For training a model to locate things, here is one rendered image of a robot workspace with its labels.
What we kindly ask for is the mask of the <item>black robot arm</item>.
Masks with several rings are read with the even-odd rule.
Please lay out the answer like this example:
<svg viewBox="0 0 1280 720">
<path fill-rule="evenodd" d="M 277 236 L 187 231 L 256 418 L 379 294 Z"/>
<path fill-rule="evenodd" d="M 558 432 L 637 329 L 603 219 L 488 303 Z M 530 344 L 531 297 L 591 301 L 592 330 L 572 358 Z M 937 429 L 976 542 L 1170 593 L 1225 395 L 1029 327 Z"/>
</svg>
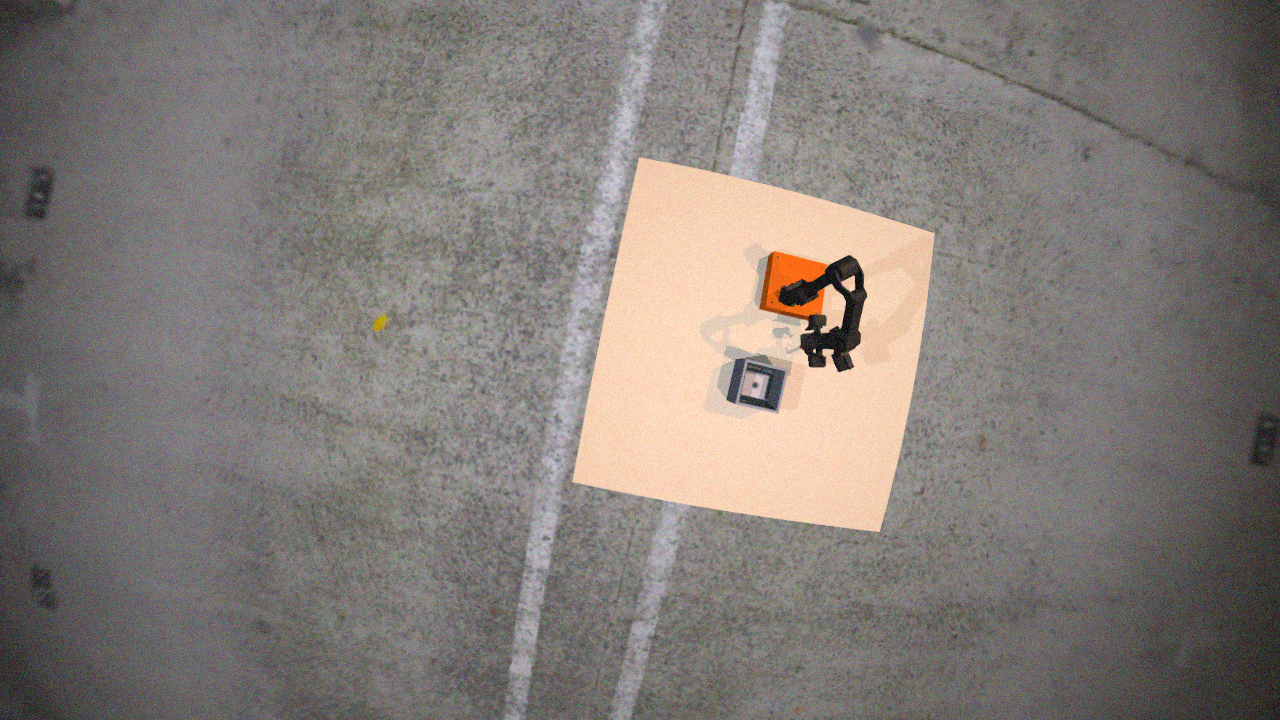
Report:
<svg viewBox="0 0 1280 720">
<path fill-rule="evenodd" d="M 842 284 L 849 277 L 855 275 L 855 290 L 849 291 Z M 842 281 L 842 282 L 841 282 Z M 844 295 L 846 305 L 844 307 L 844 322 L 841 329 L 838 325 L 829 329 L 823 337 L 823 345 L 827 350 L 835 350 L 831 357 L 835 363 L 837 372 L 845 372 L 852 369 L 852 359 L 849 352 L 856 348 L 861 343 L 861 333 L 858 331 L 860 325 L 860 318 L 863 313 L 863 305 L 867 300 L 867 291 L 864 288 L 864 273 L 858 263 L 858 259 L 846 255 L 838 261 L 829 264 L 824 274 L 819 278 L 806 282 L 804 279 L 792 282 L 791 284 L 782 286 L 780 292 L 778 302 L 794 307 L 796 305 L 806 305 L 812 300 L 818 299 L 818 291 L 823 290 L 826 286 L 833 284 L 835 290 Z M 801 347 L 804 354 L 813 352 L 813 348 L 819 348 L 819 331 L 812 333 L 801 334 Z"/>
</svg>

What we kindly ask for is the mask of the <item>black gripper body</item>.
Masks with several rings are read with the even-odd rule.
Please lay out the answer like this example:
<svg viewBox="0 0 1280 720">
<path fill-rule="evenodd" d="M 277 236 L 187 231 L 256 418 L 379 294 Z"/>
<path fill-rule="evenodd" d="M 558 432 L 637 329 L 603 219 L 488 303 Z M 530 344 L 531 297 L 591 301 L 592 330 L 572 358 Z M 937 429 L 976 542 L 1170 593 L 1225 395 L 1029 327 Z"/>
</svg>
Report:
<svg viewBox="0 0 1280 720">
<path fill-rule="evenodd" d="M 812 314 L 808 316 L 808 323 L 810 327 L 814 328 L 814 331 L 820 332 L 820 325 L 827 325 L 827 316 L 826 314 Z M 827 350 L 823 345 L 823 337 L 826 333 L 828 332 L 820 333 L 819 336 L 820 347 L 817 348 L 817 354 L 809 357 L 808 366 L 810 368 L 826 368 L 826 356 L 823 355 L 823 350 Z"/>
</svg>

